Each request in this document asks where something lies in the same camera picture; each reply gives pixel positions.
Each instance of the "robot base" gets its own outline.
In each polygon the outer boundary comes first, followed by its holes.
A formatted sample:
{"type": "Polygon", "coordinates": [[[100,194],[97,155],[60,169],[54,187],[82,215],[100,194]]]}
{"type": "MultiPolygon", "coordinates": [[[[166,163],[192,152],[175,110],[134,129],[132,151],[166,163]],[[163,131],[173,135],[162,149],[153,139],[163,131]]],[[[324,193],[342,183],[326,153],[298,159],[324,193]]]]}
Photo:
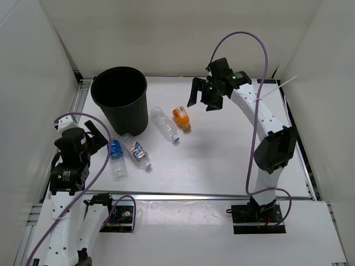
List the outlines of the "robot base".
{"type": "Polygon", "coordinates": [[[282,219],[279,205],[275,205],[261,219],[256,219],[249,204],[232,205],[227,213],[232,214],[234,234],[285,234],[285,225],[273,226],[282,219]]]}

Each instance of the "white table surface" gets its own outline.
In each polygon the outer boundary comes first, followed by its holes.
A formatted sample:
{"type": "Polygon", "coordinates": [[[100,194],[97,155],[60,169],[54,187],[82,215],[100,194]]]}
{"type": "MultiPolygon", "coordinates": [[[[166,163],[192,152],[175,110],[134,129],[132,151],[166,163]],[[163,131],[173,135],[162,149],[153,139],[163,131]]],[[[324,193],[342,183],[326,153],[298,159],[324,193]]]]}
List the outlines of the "white table surface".
{"type": "MultiPolygon", "coordinates": [[[[186,106],[190,97],[192,78],[148,77],[147,102],[149,123],[137,140],[149,153],[151,171],[139,170],[135,162],[125,153],[128,176],[114,180],[113,171],[108,166],[102,176],[91,187],[91,191],[127,191],[137,193],[187,193],[203,195],[245,195],[252,125],[242,111],[227,97],[223,109],[206,112],[206,105],[198,103],[186,108],[191,121],[191,132],[185,134],[178,128],[180,141],[177,144],[165,140],[150,118],[150,110],[161,106],[167,116],[178,106],[186,106]]],[[[262,95],[275,88],[276,84],[265,84],[262,95]]],[[[280,92],[276,90],[264,99],[267,106],[285,125],[289,125],[280,92]]],[[[114,132],[101,109],[88,94],[83,112],[100,118],[114,132]]],[[[86,117],[81,117],[84,126],[86,117]]],[[[106,158],[107,150],[101,149],[92,156],[90,175],[94,178],[106,158]]],[[[253,190],[257,166],[253,165],[250,190],[253,190]]],[[[294,197],[308,197],[306,174],[297,152],[284,169],[279,187],[294,197]]]]}
{"type": "MultiPolygon", "coordinates": [[[[50,200],[43,204],[29,252],[52,224],[50,200]]],[[[280,202],[286,212],[287,202],[280,202]]],[[[89,256],[112,266],[331,266],[345,257],[324,202],[295,201],[286,234],[234,235],[229,201],[137,201],[135,232],[99,233],[89,256]]],[[[81,205],[79,220],[83,220],[81,205]]],[[[39,266],[47,238],[35,258],[39,266]]]]}

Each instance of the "bottle label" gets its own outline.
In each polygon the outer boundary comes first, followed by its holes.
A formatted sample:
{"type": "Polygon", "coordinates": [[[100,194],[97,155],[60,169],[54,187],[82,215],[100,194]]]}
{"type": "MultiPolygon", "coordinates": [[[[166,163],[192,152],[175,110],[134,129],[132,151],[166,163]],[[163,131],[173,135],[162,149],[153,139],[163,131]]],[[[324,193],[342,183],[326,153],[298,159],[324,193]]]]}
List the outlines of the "bottle label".
{"type": "Polygon", "coordinates": [[[121,144],[118,142],[118,140],[113,140],[111,141],[111,158],[115,159],[117,157],[120,157],[123,154],[121,144]]]}
{"type": "Polygon", "coordinates": [[[134,145],[129,146],[128,150],[134,158],[137,158],[140,153],[144,152],[143,147],[138,142],[136,142],[134,145]]]}

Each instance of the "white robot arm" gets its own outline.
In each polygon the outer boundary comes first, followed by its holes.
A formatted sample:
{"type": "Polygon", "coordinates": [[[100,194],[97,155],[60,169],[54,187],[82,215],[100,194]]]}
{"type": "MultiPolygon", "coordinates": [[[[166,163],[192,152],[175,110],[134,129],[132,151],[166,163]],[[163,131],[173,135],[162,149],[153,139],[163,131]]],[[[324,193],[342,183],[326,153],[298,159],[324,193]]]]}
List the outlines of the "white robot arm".
{"type": "Polygon", "coordinates": [[[62,137],[55,141],[60,152],[54,157],[50,172],[52,218],[59,219],[50,233],[46,266],[91,265],[92,245],[109,215],[112,199],[108,194],[95,195],[78,230],[80,204],[76,201],[62,218],[58,218],[85,187],[89,175],[90,157],[108,143],[91,121],[85,123],[88,135],[71,116],[62,118],[55,128],[62,137]]]}
{"type": "MultiPolygon", "coordinates": [[[[254,125],[256,90],[246,73],[243,71],[233,73],[225,58],[211,62],[207,70],[210,75],[206,80],[193,79],[187,106],[196,104],[197,92],[201,91],[201,102],[207,105],[206,111],[220,110],[223,96],[227,95],[254,125]]],[[[257,135],[261,143],[253,153],[259,167],[254,192],[259,193],[251,193],[250,208],[247,213],[241,215],[249,218],[241,219],[242,222],[267,220],[270,212],[275,210],[275,188],[283,168],[293,157],[298,133],[294,127],[286,127],[280,123],[259,100],[257,135]]]]}
{"type": "MultiPolygon", "coordinates": [[[[233,103],[238,105],[238,107],[249,119],[249,122],[252,124],[254,124],[255,117],[255,99],[255,88],[252,84],[248,83],[241,85],[239,89],[234,89],[231,95],[231,100],[233,103]]],[[[275,116],[273,116],[273,114],[261,100],[259,101],[257,122],[257,135],[260,141],[266,138],[269,132],[279,132],[283,130],[281,122],[275,118],[275,116]]],[[[254,191],[277,187],[278,179],[282,170],[283,167],[280,167],[274,170],[273,173],[268,173],[259,168],[254,191]]],[[[259,204],[259,206],[267,205],[275,200],[275,190],[261,192],[254,195],[253,198],[259,204]]]]}

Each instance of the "bottle cap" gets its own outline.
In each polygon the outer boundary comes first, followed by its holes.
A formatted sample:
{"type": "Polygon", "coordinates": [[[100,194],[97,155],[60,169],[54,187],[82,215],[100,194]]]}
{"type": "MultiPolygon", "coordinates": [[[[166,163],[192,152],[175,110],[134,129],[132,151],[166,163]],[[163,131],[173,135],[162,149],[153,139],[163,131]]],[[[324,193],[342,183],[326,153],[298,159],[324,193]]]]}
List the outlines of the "bottle cap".
{"type": "Polygon", "coordinates": [[[149,168],[150,166],[151,166],[151,162],[145,162],[145,163],[144,163],[144,167],[145,167],[145,168],[149,168]]]}
{"type": "Polygon", "coordinates": [[[180,139],[177,134],[173,135],[171,138],[172,138],[174,141],[179,141],[179,139],[180,139]]]}
{"type": "Polygon", "coordinates": [[[184,125],[184,126],[182,127],[182,130],[183,130],[184,132],[188,132],[188,131],[190,131],[190,130],[191,130],[191,126],[190,126],[190,124],[186,124],[186,125],[184,125]]]}

